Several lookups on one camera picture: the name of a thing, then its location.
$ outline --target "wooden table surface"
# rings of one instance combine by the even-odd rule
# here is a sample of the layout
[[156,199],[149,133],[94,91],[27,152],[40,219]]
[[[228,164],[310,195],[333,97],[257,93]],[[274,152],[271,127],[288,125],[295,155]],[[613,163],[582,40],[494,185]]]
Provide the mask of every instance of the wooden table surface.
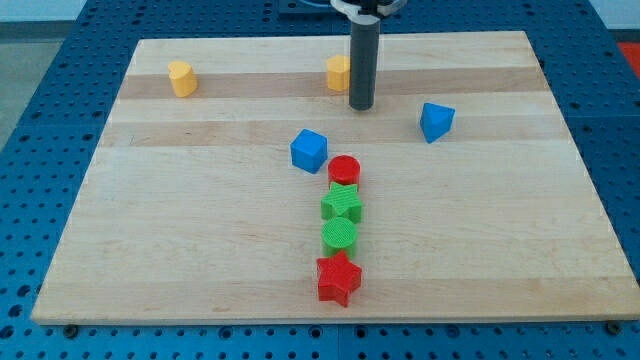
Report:
[[[348,37],[140,41],[32,317],[41,324],[640,317],[640,289],[523,32],[382,36],[374,107],[324,62]],[[173,96],[167,65],[198,90]],[[427,144],[422,104],[454,107]],[[326,165],[362,165],[348,308],[319,302]]]

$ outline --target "yellow hexagonal block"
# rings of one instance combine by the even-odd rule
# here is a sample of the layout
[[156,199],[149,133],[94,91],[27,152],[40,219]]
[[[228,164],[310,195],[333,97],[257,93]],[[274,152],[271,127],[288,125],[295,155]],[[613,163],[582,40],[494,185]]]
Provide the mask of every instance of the yellow hexagonal block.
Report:
[[198,88],[198,79],[193,73],[193,68],[184,61],[169,63],[169,79],[177,97],[189,96]]
[[327,87],[335,91],[349,88],[351,60],[348,56],[336,55],[327,60]]

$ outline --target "toy block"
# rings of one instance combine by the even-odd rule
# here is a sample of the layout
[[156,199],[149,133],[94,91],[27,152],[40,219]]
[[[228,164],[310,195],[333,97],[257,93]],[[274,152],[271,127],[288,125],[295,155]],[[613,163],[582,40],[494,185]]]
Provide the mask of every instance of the toy block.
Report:
[[357,224],[362,219],[362,201],[358,197],[358,185],[331,183],[329,193],[320,201],[320,211],[325,220],[344,217]]
[[291,143],[291,163],[312,174],[327,160],[327,138],[304,129]]
[[184,61],[169,63],[169,80],[177,97],[187,97],[198,88],[198,79],[191,65]]
[[327,221],[322,227],[322,253],[333,256],[339,251],[345,251],[349,259],[356,256],[356,240],[358,229],[351,220],[335,217]]
[[335,91],[349,88],[351,60],[348,56],[336,55],[327,60],[327,87]]
[[349,261],[346,252],[318,259],[318,299],[335,300],[348,307],[349,296],[362,284],[362,269]]
[[332,182],[342,185],[358,185],[360,188],[360,163],[349,155],[336,156],[329,162],[329,186]]
[[455,109],[441,105],[425,103],[420,117],[420,128],[428,143],[438,140],[451,130]]

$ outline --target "blue block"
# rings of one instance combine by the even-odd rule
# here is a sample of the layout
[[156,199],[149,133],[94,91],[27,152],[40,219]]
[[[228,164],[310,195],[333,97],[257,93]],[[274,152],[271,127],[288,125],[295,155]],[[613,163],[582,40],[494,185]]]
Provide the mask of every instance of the blue block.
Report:
[[327,160],[327,138],[311,130],[302,130],[291,143],[291,162],[312,174]]
[[420,117],[420,128],[427,142],[438,140],[442,135],[451,130],[455,109],[446,106],[425,103]]

